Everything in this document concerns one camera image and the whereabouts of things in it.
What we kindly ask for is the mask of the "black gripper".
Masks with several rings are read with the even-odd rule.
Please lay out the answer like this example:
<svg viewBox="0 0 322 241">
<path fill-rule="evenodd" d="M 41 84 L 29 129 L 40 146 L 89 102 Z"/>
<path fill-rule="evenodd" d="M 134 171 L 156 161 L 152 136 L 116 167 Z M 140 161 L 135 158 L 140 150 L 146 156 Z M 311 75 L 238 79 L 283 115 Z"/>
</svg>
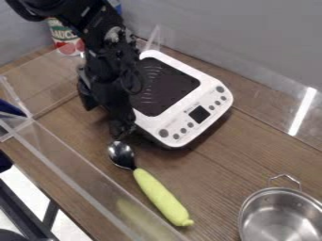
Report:
<svg viewBox="0 0 322 241">
<path fill-rule="evenodd" d="M 136 130 L 131 95 L 140 92 L 142 86 L 138 54 L 85 54 L 84 65 L 77 68 L 77 95 L 87 111 L 99 106 L 108 110 L 113 140 L 124 139 Z"/>
</svg>

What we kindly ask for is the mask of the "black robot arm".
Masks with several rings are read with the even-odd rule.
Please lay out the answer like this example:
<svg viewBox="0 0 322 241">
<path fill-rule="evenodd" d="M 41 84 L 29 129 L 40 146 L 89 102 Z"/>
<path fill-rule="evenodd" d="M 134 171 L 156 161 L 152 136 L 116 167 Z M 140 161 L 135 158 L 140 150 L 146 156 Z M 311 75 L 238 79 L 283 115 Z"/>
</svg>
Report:
<svg viewBox="0 0 322 241">
<path fill-rule="evenodd" d="M 83 40 L 85 62 L 77 68 L 77 95 L 87 110 L 109 114 L 109 133 L 121 139 L 135 129 L 131 97 L 142 91 L 136 40 L 108 0 L 5 0 L 29 22 L 57 19 Z"/>
</svg>

